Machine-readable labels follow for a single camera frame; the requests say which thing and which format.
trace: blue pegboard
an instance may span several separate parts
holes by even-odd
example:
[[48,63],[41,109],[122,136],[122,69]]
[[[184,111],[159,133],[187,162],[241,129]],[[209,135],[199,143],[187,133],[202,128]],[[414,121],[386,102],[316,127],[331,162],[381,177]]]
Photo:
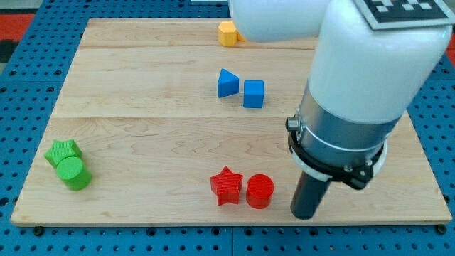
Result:
[[[453,255],[455,226],[33,228],[9,218],[89,18],[228,18],[189,0],[45,0],[0,76],[0,255]],[[444,56],[409,106],[455,204],[455,70]]]

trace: blue cube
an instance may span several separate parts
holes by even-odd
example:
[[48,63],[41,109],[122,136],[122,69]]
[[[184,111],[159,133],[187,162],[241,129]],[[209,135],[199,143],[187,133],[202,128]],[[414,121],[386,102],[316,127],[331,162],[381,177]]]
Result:
[[245,80],[243,83],[243,107],[262,108],[264,102],[264,81]]
[[239,93],[239,77],[221,69],[220,77],[218,78],[218,97],[226,97]]

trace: green block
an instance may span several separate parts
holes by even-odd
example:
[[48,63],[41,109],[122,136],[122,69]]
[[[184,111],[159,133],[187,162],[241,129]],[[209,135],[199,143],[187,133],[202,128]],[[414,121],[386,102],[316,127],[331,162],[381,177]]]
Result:
[[74,139],[69,139],[64,142],[54,140],[52,147],[44,154],[44,157],[54,168],[57,168],[57,165],[63,159],[72,156],[79,158],[82,156],[82,152],[80,151]]
[[57,176],[74,191],[85,188],[92,180],[92,174],[85,168],[82,160],[75,156],[63,159],[58,164]]

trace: wood grain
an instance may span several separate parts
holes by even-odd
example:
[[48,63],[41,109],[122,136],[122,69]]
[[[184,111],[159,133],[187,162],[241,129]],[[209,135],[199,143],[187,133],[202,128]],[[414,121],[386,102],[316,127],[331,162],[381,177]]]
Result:
[[[55,105],[11,221],[24,226],[408,225],[447,223],[450,212],[407,115],[381,173],[362,191],[332,183],[311,220],[291,197],[301,170],[284,120],[296,111],[316,39],[216,41],[220,20],[91,20]],[[221,68],[266,80],[264,109],[217,98]],[[73,138],[93,174],[69,191],[43,157]],[[210,177],[223,166],[264,173],[271,205],[216,205]]]

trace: wooden board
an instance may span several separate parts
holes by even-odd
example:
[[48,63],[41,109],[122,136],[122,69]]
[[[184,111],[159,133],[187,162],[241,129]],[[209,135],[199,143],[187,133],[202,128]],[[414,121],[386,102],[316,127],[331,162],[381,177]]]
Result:
[[[401,225],[447,223],[450,212],[405,115],[381,173],[363,191],[329,188],[307,221],[290,212],[301,170],[284,128],[316,39],[217,42],[220,20],[91,20],[11,220],[24,226]],[[264,108],[217,98],[221,68],[266,81]],[[92,183],[69,191],[43,154],[73,138]],[[229,166],[275,183],[272,204],[216,205],[210,177]]]

